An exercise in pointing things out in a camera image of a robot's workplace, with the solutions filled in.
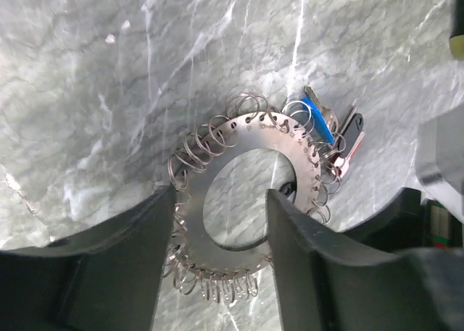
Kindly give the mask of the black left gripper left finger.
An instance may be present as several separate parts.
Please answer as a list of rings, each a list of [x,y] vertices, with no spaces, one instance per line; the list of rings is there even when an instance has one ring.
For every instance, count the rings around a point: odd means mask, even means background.
[[[150,330],[175,190],[43,248],[1,252],[3,330]]]

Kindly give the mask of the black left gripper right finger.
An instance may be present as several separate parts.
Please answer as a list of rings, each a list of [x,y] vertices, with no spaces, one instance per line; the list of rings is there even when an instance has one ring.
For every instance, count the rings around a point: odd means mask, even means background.
[[[267,193],[284,330],[461,330],[463,250],[425,244],[418,190],[335,232]]]

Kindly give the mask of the round metal key organizer disc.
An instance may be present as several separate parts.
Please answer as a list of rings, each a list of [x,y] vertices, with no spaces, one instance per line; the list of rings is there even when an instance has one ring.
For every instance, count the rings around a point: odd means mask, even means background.
[[[258,93],[236,94],[185,136],[167,161],[177,202],[165,275],[180,294],[199,291],[214,302],[258,294],[256,274],[272,262],[268,188],[304,214],[330,219],[328,202],[341,186],[331,159],[341,136],[334,113],[322,108],[334,144],[318,135],[302,99],[277,108]]]

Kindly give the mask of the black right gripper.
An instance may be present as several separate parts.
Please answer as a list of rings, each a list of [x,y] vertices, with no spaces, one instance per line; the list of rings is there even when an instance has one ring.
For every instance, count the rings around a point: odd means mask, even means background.
[[[418,128],[415,173],[425,190],[463,221],[463,107],[456,106]]]

